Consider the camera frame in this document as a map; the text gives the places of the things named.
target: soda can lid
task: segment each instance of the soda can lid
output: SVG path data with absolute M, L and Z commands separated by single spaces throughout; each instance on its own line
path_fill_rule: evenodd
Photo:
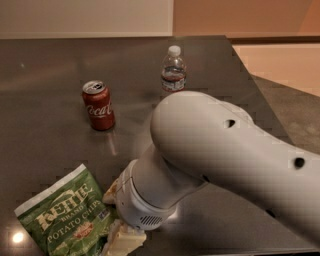
M 99 92 L 102 92 L 106 88 L 106 85 L 99 80 L 93 80 L 90 82 L 87 82 L 82 87 L 82 90 L 87 94 L 97 94 Z

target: dark table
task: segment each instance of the dark table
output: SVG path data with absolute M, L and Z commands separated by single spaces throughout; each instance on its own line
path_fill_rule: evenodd
M 150 145 L 149 121 L 161 99 L 161 62 L 182 47 L 187 90 L 244 108 L 255 123 L 291 143 L 254 79 L 223 36 L 0 41 L 0 255 L 43 255 L 13 211 L 81 163 L 103 190 Z M 82 86 L 102 80 L 111 90 L 116 126 L 93 130 Z M 132 255 L 211 255 L 312 251 L 266 212 L 210 185 Z

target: red soda can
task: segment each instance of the red soda can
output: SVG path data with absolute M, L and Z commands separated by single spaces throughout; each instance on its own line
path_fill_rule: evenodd
M 110 91 L 102 81 L 87 82 L 82 88 L 82 98 L 94 129 L 107 130 L 115 124 Z

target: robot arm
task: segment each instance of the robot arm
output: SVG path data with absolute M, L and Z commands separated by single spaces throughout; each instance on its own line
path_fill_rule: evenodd
M 153 113 L 151 136 L 153 145 L 129 164 L 115 189 L 119 215 L 130 226 L 159 227 L 179 200 L 212 183 L 320 246 L 320 156 L 196 92 L 165 98 Z

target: water bottle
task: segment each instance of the water bottle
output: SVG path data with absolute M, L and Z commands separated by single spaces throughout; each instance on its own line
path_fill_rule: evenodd
M 162 89 L 167 93 L 181 91 L 186 85 L 187 66 L 180 54 L 179 46 L 170 46 L 168 55 L 163 60 L 161 81 Z

